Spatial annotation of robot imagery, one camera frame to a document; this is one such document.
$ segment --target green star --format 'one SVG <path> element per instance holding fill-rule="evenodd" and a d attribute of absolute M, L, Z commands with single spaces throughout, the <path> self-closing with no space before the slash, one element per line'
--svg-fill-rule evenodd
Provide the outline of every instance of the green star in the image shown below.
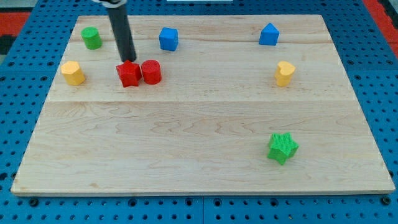
<path fill-rule="evenodd" d="M 286 160 L 293 157 L 299 145 L 293 141 L 290 133 L 273 133 L 268 143 L 268 158 L 275 159 L 280 165 L 285 164 Z"/>

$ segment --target blue block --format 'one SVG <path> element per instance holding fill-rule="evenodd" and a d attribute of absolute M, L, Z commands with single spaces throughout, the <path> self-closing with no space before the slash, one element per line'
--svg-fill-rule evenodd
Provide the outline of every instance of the blue block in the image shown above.
<path fill-rule="evenodd" d="M 163 27 L 159 34 L 160 48 L 174 51 L 178 45 L 178 30 Z"/>
<path fill-rule="evenodd" d="M 278 42 L 279 30 L 272 23 L 268 23 L 261 31 L 259 44 L 276 45 Z"/>

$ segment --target toy block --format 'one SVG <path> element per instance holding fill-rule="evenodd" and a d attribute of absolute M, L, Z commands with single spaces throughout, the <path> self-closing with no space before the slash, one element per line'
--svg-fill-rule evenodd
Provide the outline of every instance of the toy block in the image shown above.
<path fill-rule="evenodd" d="M 118 71 L 119 78 L 124 88 L 139 85 L 139 80 L 142 77 L 139 64 L 126 60 L 123 64 L 116 66 L 116 71 Z"/>
<path fill-rule="evenodd" d="M 95 50 L 102 46 L 102 40 L 97 28 L 86 27 L 80 32 L 80 34 L 87 49 Z"/>
<path fill-rule="evenodd" d="M 150 85 L 158 84 L 162 80 L 160 64 L 156 60 L 146 60 L 141 65 L 144 81 Z"/>
<path fill-rule="evenodd" d="M 274 75 L 276 85 L 280 87 L 287 86 L 290 83 L 295 70 L 296 67 L 291 63 L 285 61 L 279 62 Z"/>
<path fill-rule="evenodd" d="M 259 44 L 261 45 L 276 45 L 278 42 L 279 30 L 272 23 L 263 28 L 260 35 Z"/>
<path fill-rule="evenodd" d="M 68 85 L 80 85 L 86 78 L 80 65 L 75 61 L 67 61 L 61 66 L 61 73 Z"/>
<path fill-rule="evenodd" d="M 269 159 L 275 159 L 280 165 L 284 165 L 288 158 L 296 153 L 299 145 L 293 141 L 290 133 L 277 134 L 273 133 L 268 143 Z"/>
<path fill-rule="evenodd" d="M 175 51 L 178 45 L 178 30 L 163 27 L 159 34 L 159 42 L 162 50 Z"/>

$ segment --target yellow block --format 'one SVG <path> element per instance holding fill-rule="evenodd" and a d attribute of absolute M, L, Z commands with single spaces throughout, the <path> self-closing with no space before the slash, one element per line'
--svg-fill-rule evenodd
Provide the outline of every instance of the yellow block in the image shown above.
<path fill-rule="evenodd" d="M 80 65 L 75 61 L 67 61 L 61 66 L 61 73 L 68 85 L 80 85 L 86 78 Z"/>
<path fill-rule="evenodd" d="M 279 62 L 274 75 L 276 78 L 276 85 L 280 87 L 287 86 L 290 83 L 295 70 L 296 67 L 291 63 L 285 61 Z"/>

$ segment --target blue pegboard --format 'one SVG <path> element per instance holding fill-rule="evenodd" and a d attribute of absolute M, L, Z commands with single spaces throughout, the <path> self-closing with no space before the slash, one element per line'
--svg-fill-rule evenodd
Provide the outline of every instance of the blue pegboard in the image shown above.
<path fill-rule="evenodd" d="M 129 14 L 321 14 L 394 183 L 398 62 L 360 0 L 166 4 L 129 0 Z M 90 0 L 40 0 L 0 66 L 0 223 L 397 223 L 398 196 L 24 198 L 9 189 L 79 15 Z"/>

